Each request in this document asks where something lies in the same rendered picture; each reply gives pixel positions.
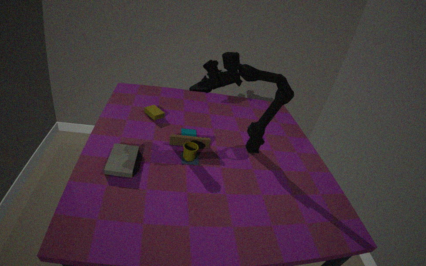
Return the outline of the olive yellow cup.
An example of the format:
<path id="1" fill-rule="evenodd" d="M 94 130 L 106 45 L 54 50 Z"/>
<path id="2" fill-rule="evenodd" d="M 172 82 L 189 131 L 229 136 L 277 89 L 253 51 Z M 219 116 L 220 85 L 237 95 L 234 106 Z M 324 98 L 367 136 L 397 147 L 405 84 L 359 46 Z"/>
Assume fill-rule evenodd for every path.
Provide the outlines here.
<path id="1" fill-rule="evenodd" d="M 183 148 L 184 148 L 183 158 L 187 161 L 195 160 L 199 146 L 194 142 L 186 142 L 184 143 Z"/>

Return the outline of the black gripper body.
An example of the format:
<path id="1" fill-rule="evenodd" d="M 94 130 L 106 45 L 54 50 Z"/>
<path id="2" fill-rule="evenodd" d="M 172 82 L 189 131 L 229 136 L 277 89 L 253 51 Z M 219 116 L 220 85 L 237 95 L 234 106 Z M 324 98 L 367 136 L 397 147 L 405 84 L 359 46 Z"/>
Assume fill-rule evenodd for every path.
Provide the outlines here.
<path id="1" fill-rule="evenodd" d="M 206 93 L 209 93 L 212 91 L 212 89 L 216 89 L 217 87 L 224 87 L 228 85 L 228 78 L 225 72 L 220 72 L 216 74 L 215 72 L 209 72 L 207 73 L 209 75 L 208 84 L 210 86 L 210 90 L 207 90 Z"/>

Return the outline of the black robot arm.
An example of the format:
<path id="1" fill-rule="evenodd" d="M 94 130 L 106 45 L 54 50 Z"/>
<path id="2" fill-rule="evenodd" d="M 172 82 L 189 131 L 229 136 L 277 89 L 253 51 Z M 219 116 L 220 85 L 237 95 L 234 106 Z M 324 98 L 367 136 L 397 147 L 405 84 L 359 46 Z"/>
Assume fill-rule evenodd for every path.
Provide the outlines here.
<path id="1" fill-rule="evenodd" d="M 250 136 L 245 147 L 248 153 L 259 153 L 259 147 L 265 143 L 262 139 L 267 124 L 273 119 L 282 105 L 289 103 L 294 97 L 294 91 L 288 84 L 287 79 L 282 74 L 275 74 L 272 72 L 258 70 L 247 64 L 240 64 L 238 52 L 226 52 L 222 54 L 223 65 L 227 70 L 225 73 L 228 78 L 228 85 L 236 83 L 238 86 L 241 85 L 242 81 L 240 76 L 245 81 L 268 81 L 276 83 L 278 89 L 275 94 L 275 100 L 267 108 L 264 115 L 259 119 L 258 122 L 252 122 L 248 127 L 248 136 Z M 222 70 L 218 69 L 218 61 L 209 60 L 203 67 L 206 71 L 215 72 L 218 74 Z"/>

